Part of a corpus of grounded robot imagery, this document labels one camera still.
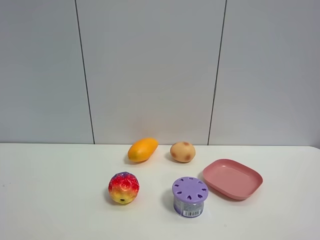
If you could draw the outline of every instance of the pink plate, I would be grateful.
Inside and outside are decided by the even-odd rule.
[[[263,179],[255,170],[230,159],[219,159],[203,170],[206,183],[222,194],[236,200],[250,197]]]

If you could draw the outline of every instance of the white table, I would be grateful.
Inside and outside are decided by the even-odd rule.
[[[127,161],[129,145],[0,144],[1,240],[319,240],[320,150],[308,146],[196,146],[187,164],[159,146],[146,162]],[[229,158],[263,184],[233,201],[213,192],[201,216],[180,217],[171,186],[201,178]],[[110,200],[111,177],[128,171],[140,191],[128,205]]]

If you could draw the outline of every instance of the purple lid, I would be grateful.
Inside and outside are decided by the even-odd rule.
[[[208,197],[207,185],[191,176],[177,179],[172,185],[172,192],[177,199],[188,204],[202,203]]]

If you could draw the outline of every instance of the potato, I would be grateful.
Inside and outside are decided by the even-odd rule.
[[[195,147],[186,141],[180,141],[172,145],[170,154],[174,160],[181,163],[188,163],[196,155]]]

